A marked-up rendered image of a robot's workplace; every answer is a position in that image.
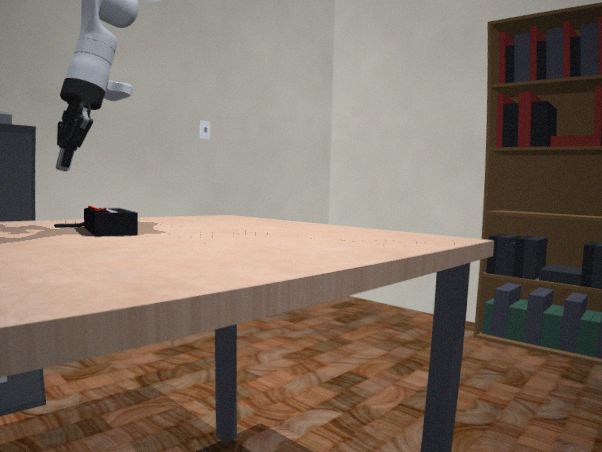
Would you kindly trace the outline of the black power strip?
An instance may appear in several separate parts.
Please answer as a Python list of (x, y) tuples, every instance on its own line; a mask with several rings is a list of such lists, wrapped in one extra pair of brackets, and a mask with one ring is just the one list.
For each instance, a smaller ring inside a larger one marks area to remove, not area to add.
[[(110, 211), (110, 212), (109, 212)], [(96, 237), (138, 235), (138, 213), (121, 208), (84, 208), (84, 222), (55, 224), (55, 228), (82, 227)], [(115, 213), (119, 212), (119, 213)]]

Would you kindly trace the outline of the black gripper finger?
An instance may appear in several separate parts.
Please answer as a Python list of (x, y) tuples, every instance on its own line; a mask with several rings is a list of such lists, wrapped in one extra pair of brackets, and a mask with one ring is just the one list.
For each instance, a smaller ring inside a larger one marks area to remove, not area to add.
[[(59, 146), (59, 148), (63, 148), (62, 147), (62, 143), (63, 143), (64, 137), (65, 137), (65, 135), (63, 133), (63, 130), (64, 130), (65, 123), (66, 123), (66, 120), (67, 120), (67, 118), (66, 118), (67, 112), (68, 111), (64, 110), (63, 115), (62, 115), (62, 122), (59, 121), (58, 127), (57, 127), (57, 145)], [(60, 152), (61, 152), (61, 149), (60, 149)], [(60, 152), (59, 152), (59, 156), (60, 156)], [(58, 156), (58, 160), (59, 160), (59, 156)], [(58, 160), (57, 160), (57, 163), (56, 163), (56, 169), (57, 169)]]
[[(83, 107), (83, 111), (82, 111), (81, 115), (79, 115), (77, 117), (77, 119), (75, 120), (75, 124), (70, 131), (69, 126), (70, 126), (70, 123), (71, 123), (71, 120), (73, 117), (73, 113), (74, 113), (74, 110), (72, 110), (72, 109), (68, 110), (67, 115), (66, 115), (67, 120), (66, 120), (65, 127), (63, 130), (65, 137), (64, 137), (64, 140), (62, 143), (62, 147), (64, 149), (61, 148), (61, 152), (60, 152), (60, 156), (59, 156), (59, 160), (58, 160), (58, 164), (57, 164), (57, 169), (62, 170), (62, 171), (70, 170), (73, 155), (74, 155), (73, 151), (76, 151), (77, 147), (79, 147), (79, 148), (81, 147), (89, 129), (91, 128), (91, 126), (93, 124), (93, 119), (90, 119), (90, 116), (88, 118), (87, 108)], [(75, 139), (73, 137), (75, 137)]]

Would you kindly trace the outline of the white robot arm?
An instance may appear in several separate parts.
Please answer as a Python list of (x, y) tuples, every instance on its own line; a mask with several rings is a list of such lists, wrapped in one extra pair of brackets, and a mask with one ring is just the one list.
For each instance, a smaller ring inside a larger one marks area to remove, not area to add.
[(109, 80), (117, 39), (100, 20), (126, 28), (135, 21), (138, 10), (138, 0), (82, 0), (80, 35), (65, 79), (96, 84), (106, 91), (104, 99), (109, 101), (130, 97), (130, 84)]

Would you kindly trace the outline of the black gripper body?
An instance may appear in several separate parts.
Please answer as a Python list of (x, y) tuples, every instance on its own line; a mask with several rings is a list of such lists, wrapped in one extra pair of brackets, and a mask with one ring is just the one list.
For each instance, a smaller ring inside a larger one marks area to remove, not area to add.
[(91, 82), (76, 78), (64, 79), (60, 97), (68, 103), (66, 111), (68, 111), (69, 108), (74, 110), (69, 126), (70, 131), (79, 114), (81, 115), (83, 107), (87, 108), (88, 117), (91, 110), (101, 108), (104, 94), (105, 91), (101, 87)]

